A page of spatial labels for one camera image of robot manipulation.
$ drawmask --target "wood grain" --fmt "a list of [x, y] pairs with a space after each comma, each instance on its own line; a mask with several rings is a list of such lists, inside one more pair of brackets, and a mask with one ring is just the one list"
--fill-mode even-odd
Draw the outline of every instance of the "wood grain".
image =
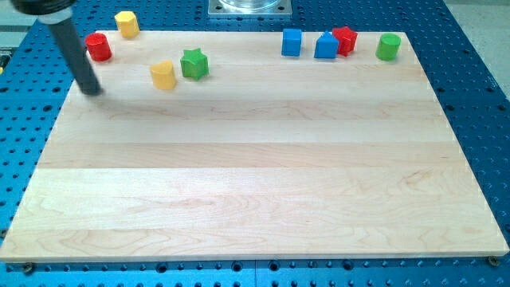
[[[406, 35], [348, 58], [280, 56], [281, 33], [106, 31], [105, 88], [75, 84], [4, 261], [486, 256], [508, 252]], [[184, 79], [182, 49], [210, 75]], [[178, 83], [153, 87], [172, 60]]]

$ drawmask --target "green cylinder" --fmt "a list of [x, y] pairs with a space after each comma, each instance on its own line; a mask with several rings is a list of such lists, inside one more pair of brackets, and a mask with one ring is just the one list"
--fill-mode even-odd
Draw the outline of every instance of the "green cylinder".
[[391, 61], [397, 57], [398, 48], [400, 47], [400, 37], [393, 33], [384, 33], [379, 39], [379, 45], [375, 56], [383, 61]]

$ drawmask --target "red block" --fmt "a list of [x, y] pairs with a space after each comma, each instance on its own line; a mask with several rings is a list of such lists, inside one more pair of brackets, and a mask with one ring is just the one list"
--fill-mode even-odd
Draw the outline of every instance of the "red block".
[[349, 53], [354, 51], [358, 34], [351, 30], [348, 26], [334, 28], [332, 34], [338, 41], [340, 41], [337, 53], [345, 57], [349, 56]]
[[91, 33], [85, 38], [85, 44], [94, 61], [106, 61], [112, 57], [110, 45], [103, 33]]

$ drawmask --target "metal base plate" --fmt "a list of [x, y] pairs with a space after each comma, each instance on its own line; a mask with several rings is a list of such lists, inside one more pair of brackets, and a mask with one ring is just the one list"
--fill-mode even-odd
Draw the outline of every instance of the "metal base plate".
[[281, 0], [276, 5], [262, 9], [237, 8], [220, 0], [209, 0], [209, 18], [290, 18], [292, 16], [291, 0]]

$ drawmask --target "green block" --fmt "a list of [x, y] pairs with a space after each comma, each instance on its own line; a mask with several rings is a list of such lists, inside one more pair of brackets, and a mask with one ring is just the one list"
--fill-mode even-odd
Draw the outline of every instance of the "green block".
[[375, 56], [383, 61], [391, 61], [397, 57], [400, 37], [393, 33], [384, 33], [379, 40]]
[[207, 56], [200, 49], [184, 50], [184, 56], [181, 58], [181, 70], [183, 77], [200, 80], [209, 73]]

